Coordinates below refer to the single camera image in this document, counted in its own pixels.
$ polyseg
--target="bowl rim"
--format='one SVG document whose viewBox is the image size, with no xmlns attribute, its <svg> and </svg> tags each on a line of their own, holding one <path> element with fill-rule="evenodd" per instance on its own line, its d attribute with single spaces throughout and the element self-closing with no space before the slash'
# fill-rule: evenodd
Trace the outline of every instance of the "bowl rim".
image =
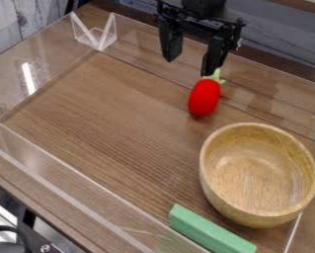
<svg viewBox="0 0 315 253">
<path fill-rule="evenodd" d="M 208 176 L 204 170 L 204 154 L 206 154 L 206 150 L 207 150 L 207 146 L 211 143 L 212 139 L 222 134 L 226 130 L 235 128 L 235 127 L 265 127 L 270 130 L 277 131 L 278 133 L 283 134 L 286 137 L 289 137 L 294 143 L 297 144 L 297 146 L 303 150 L 306 157 L 311 163 L 311 167 L 313 167 L 313 174 L 314 174 L 314 180 L 311 182 L 311 188 L 310 191 L 307 192 L 305 198 L 293 206 L 289 206 L 287 208 L 278 210 L 278 211 L 257 211 L 257 212 L 251 212 L 247 210 L 243 210 L 239 206 L 237 206 L 234 203 L 230 203 L 221 195 L 219 193 L 215 191 L 212 184 L 210 184 L 210 180 L 208 180 Z M 277 216 L 286 216 L 286 215 L 291 215 L 293 213 L 302 211 L 306 206 L 309 205 L 309 203 L 311 202 L 314 196 L 315 196 L 315 160 L 311 156 L 311 153 L 309 151 L 309 149 L 306 148 L 306 146 L 302 144 L 302 142 L 283 129 L 275 127 L 275 126 L 270 126 L 266 124 L 259 124 L 259 123 L 238 123 L 238 124 L 231 124 L 227 126 L 221 127 L 218 130 L 215 130 L 210 136 L 207 137 L 202 149 L 200 149 L 200 154 L 199 154 L 199 171 L 202 174 L 202 177 L 206 181 L 206 184 L 210 188 L 210 191 L 214 192 L 214 194 L 219 197 L 219 199 L 230 206 L 233 207 L 235 210 L 238 210 L 239 212 L 251 214 L 251 215 L 257 215 L 257 216 L 262 216 L 262 217 L 277 217 Z"/>
</svg>

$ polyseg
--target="green sponge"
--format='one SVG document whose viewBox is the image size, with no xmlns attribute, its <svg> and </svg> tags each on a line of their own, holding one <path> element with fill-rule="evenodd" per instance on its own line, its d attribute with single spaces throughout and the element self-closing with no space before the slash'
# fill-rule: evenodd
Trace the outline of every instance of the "green sponge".
<svg viewBox="0 0 315 253">
<path fill-rule="evenodd" d="M 258 247 L 180 205 L 168 215 L 170 227 L 216 253 L 255 253 Z"/>
</svg>

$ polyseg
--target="green strawberry stem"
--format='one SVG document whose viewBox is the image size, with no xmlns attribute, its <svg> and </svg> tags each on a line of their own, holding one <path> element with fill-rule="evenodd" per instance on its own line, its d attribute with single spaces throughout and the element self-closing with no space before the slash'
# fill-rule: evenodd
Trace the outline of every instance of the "green strawberry stem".
<svg viewBox="0 0 315 253">
<path fill-rule="evenodd" d="M 203 79 L 211 79 L 216 81 L 221 85 L 226 83 L 226 80 L 221 79 L 221 68 L 218 68 L 211 76 L 203 76 Z"/>
</svg>

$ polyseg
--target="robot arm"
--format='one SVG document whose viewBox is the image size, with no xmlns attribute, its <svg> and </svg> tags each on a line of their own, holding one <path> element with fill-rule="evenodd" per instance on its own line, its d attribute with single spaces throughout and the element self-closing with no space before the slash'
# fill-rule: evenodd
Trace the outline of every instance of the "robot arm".
<svg viewBox="0 0 315 253">
<path fill-rule="evenodd" d="M 172 62 L 182 54 L 183 33 L 208 41 L 203 56 L 202 76 L 214 74 L 229 51 L 238 49 L 243 20 L 226 14 L 226 0 L 182 0 L 182 8 L 158 0 L 158 29 L 164 59 Z M 210 26 L 203 21 L 214 21 Z"/>
</svg>

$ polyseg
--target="red strawberry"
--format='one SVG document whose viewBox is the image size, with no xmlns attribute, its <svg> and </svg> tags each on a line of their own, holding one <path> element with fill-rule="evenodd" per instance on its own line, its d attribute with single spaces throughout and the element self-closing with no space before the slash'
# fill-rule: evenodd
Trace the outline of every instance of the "red strawberry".
<svg viewBox="0 0 315 253">
<path fill-rule="evenodd" d="M 192 89 L 188 99 L 188 111 L 195 117 L 204 117 L 216 109 L 221 99 L 221 83 L 225 82 L 221 80 L 219 75 L 221 71 L 218 70 L 211 77 L 212 79 L 202 79 Z"/>
</svg>

